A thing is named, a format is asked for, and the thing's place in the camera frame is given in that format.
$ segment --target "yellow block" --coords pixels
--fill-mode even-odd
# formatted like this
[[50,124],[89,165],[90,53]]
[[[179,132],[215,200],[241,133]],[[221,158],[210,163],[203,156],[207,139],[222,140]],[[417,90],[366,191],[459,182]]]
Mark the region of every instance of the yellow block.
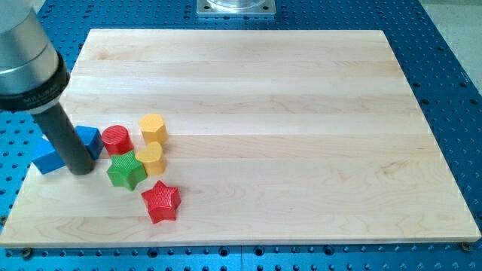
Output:
[[166,170],[163,147],[157,142],[151,142],[145,150],[137,152],[136,159],[144,165],[145,172],[150,176],[163,174]]
[[145,144],[151,142],[159,142],[163,144],[168,139],[166,124],[164,119],[159,114],[147,114],[140,121],[142,136]]

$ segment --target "blue perforated surface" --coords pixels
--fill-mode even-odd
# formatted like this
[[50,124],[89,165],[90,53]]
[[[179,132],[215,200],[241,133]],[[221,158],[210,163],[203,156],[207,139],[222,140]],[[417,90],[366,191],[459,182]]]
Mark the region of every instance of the blue perforated surface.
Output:
[[[91,28],[381,29],[482,225],[482,103],[417,1],[277,0],[274,19],[196,18],[194,0],[47,0],[39,17],[71,68]],[[0,113],[0,215],[10,211],[41,136],[25,114]],[[0,249],[0,270],[468,270],[482,269],[482,242],[460,244],[252,246],[37,250]]]

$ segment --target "blue block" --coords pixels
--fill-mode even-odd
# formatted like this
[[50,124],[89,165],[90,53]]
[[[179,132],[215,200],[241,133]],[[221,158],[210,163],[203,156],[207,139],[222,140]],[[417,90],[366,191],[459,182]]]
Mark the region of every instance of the blue block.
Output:
[[41,174],[47,174],[66,165],[46,139],[40,139],[38,142],[32,155],[32,162]]
[[100,137],[99,130],[93,127],[76,126],[75,131],[81,138],[81,141],[84,143],[85,147],[87,147],[90,156],[94,160],[97,160],[102,152],[102,149],[104,148],[104,143]]

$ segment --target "wooden cutting board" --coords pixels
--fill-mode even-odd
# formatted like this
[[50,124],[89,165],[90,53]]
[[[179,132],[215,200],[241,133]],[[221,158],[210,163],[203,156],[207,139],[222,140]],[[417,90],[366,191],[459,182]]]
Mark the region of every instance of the wooden cutting board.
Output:
[[[162,176],[133,191],[33,166],[5,247],[475,241],[480,232],[383,32],[92,30],[61,100],[75,125],[162,114]],[[177,221],[140,193],[179,187]]]

